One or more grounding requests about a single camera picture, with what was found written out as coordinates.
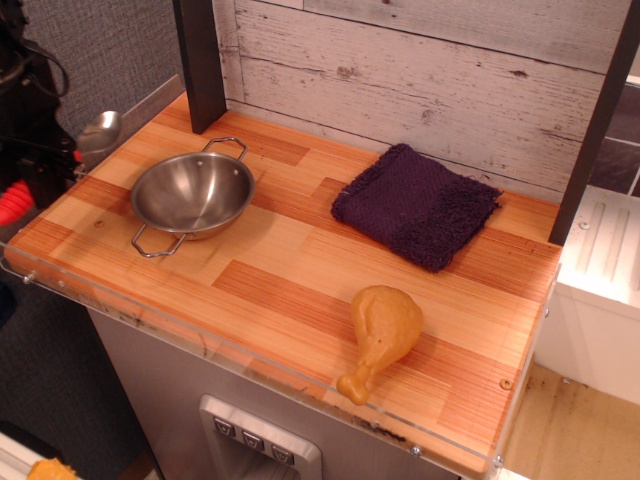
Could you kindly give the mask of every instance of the purple dish towel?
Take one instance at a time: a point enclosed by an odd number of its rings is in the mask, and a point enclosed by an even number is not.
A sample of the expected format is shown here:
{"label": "purple dish towel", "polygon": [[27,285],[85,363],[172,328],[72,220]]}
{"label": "purple dish towel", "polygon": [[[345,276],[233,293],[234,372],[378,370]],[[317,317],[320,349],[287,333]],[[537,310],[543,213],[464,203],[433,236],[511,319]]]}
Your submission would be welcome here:
{"label": "purple dish towel", "polygon": [[331,214],[438,272],[482,229],[501,193],[400,144],[340,192]]}

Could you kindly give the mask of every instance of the metal ladle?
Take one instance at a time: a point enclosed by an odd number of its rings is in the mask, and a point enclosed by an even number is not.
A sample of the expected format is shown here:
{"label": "metal ladle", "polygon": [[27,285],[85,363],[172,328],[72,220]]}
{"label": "metal ladle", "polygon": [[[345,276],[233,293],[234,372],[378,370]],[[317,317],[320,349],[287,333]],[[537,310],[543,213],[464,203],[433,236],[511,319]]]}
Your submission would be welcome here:
{"label": "metal ladle", "polygon": [[97,153],[113,147],[120,138],[122,119],[118,112],[104,112],[94,118],[76,140],[81,154]]}

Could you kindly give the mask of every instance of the dispenser button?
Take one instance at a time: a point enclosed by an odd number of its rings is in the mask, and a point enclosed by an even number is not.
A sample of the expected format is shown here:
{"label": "dispenser button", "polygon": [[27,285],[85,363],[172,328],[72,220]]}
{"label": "dispenser button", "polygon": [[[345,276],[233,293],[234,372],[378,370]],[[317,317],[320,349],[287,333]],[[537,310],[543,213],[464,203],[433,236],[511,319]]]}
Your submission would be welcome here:
{"label": "dispenser button", "polygon": [[264,442],[260,437],[243,430],[242,438],[244,439],[245,445],[247,445],[248,447],[251,447],[254,450],[258,450],[259,452],[264,451]]}
{"label": "dispenser button", "polygon": [[273,458],[286,465],[293,465],[293,453],[277,445],[271,445]]}
{"label": "dispenser button", "polygon": [[216,429],[223,435],[226,435],[227,437],[236,436],[236,429],[233,428],[233,425],[229,422],[226,422],[218,417],[213,417],[213,422],[216,425]]}

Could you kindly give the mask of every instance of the toy kitchen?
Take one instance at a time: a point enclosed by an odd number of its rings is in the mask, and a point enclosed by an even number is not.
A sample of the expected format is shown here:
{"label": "toy kitchen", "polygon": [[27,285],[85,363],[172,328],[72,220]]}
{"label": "toy kitchen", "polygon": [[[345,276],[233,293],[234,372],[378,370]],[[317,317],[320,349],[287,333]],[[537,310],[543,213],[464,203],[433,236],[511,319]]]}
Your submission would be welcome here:
{"label": "toy kitchen", "polygon": [[184,3],[186,93],[3,268],[88,308],[161,478],[516,478],[638,2]]}

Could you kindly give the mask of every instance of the stainless steel bowl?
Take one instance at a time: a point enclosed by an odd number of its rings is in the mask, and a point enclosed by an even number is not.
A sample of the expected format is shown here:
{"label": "stainless steel bowl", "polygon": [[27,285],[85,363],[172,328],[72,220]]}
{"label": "stainless steel bowl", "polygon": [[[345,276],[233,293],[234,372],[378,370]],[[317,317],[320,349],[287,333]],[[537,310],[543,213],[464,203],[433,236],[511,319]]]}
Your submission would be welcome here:
{"label": "stainless steel bowl", "polygon": [[[243,147],[236,159],[207,152],[216,142]],[[211,237],[236,220],[255,191],[251,171],[242,163],[247,146],[235,137],[211,140],[202,152],[169,158],[151,167],[131,190],[131,207],[143,225],[131,243],[144,257],[173,255],[185,239]],[[137,243],[147,227],[173,233],[179,240],[170,250],[148,253]]]}

